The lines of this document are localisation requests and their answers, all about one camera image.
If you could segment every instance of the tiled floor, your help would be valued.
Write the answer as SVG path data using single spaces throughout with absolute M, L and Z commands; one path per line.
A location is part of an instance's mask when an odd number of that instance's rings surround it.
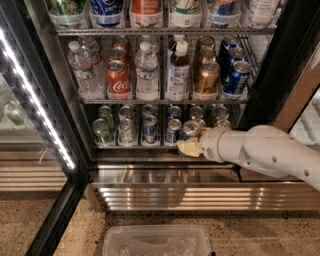
M 102 255 L 107 230 L 127 225 L 202 225 L 217 256 L 320 252 L 319 212 L 92 212 L 81 200 L 55 256 Z

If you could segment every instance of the led light strip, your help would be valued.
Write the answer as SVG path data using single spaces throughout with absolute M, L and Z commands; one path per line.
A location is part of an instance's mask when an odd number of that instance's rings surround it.
M 33 103 L 36 106 L 36 109 L 37 109 L 39 116 L 42 117 L 43 124 L 46 127 L 48 127 L 49 134 L 53 137 L 53 141 L 57 145 L 59 152 L 62 155 L 62 158 L 64 159 L 64 161 L 66 162 L 67 166 L 70 169 L 74 169 L 75 168 L 74 162 L 72 161 L 65 146 L 63 145 L 62 141 L 60 140 L 56 130 L 54 129 L 51 121 L 49 120 L 49 118 L 47 116 L 47 113 L 45 112 L 45 110 L 41 106 L 41 103 L 40 103 L 37 95 L 35 94 L 31 84 L 28 82 L 28 79 L 25 76 L 23 69 L 18 64 L 17 58 L 16 58 L 14 52 L 12 51 L 12 49 L 10 48 L 2 29 L 0 29 L 0 40 L 2 41 L 2 43 L 5 47 L 4 55 L 7 56 L 8 58 L 10 58 L 10 60 L 12 61 L 13 65 L 14 65 L 15 73 L 21 77 L 21 79 L 23 81 L 23 85 L 22 85 L 23 88 L 29 93 L 29 95 L 31 97 L 30 101 L 31 101 L 31 103 Z

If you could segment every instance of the bottle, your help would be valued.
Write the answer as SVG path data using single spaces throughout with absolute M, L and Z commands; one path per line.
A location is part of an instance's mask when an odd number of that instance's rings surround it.
M 184 35 L 174 35 L 168 43 L 168 65 L 170 65 L 170 58 L 173 52 L 176 51 L 177 42 L 185 40 Z
M 167 97 L 170 100 L 180 101 L 188 93 L 189 70 L 188 43 L 178 41 L 168 68 Z
M 138 38 L 138 43 L 137 46 L 140 46 L 140 43 L 142 43 L 143 41 L 147 41 L 151 44 L 151 48 L 152 50 L 155 52 L 155 54 L 159 54 L 160 51 L 160 46 L 159 46 L 159 40 L 157 40 L 157 38 L 154 35 L 141 35 Z
M 80 36 L 78 41 L 82 48 L 89 52 L 99 86 L 105 91 L 105 68 L 98 42 L 91 36 Z
M 137 74 L 137 92 L 145 100 L 154 100 L 158 97 L 159 65 L 156 54 L 152 51 L 149 42 L 140 43 L 140 50 L 135 57 Z
M 68 61 L 77 78 L 81 93 L 97 93 L 100 88 L 89 53 L 81 48 L 80 43 L 77 41 L 71 41 L 69 49 Z

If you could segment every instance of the water bottle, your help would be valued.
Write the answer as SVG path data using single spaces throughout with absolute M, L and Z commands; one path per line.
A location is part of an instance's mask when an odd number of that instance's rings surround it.
M 140 50 L 135 57 L 137 74 L 137 92 L 145 100 L 154 100 L 158 97 L 159 65 L 156 54 L 152 51 L 149 42 L 140 43 Z
M 69 43 L 68 61 L 77 78 L 81 93 L 95 94 L 100 91 L 89 53 L 77 41 Z
M 140 47 L 140 44 L 144 41 L 147 41 L 151 44 L 151 48 L 155 52 L 155 54 L 159 54 L 159 40 L 155 37 L 155 35 L 141 35 L 140 37 L 138 37 L 137 46 Z
M 105 91 L 106 75 L 98 42 L 91 36 L 80 36 L 78 41 L 82 44 L 82 48 L 89 52 L 99 86 Z

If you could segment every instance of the bottle cap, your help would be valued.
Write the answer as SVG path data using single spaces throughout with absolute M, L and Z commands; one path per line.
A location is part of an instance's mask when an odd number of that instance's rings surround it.
M 149 51 L 151 48 L 151 44 L 147 41 L 143 41 L 140 43 L 140 49 L 144 52 Z
M 71 41 L 69 43 L 69 48 L 71 51 L 76 51 L 81 47 L 80 43 L 78 41 Z
M 177 42 L 177 52 L 179 52 L 182 55 L 186 55 L 188 53 L 188 43 L 185 40 L 178 41 Z

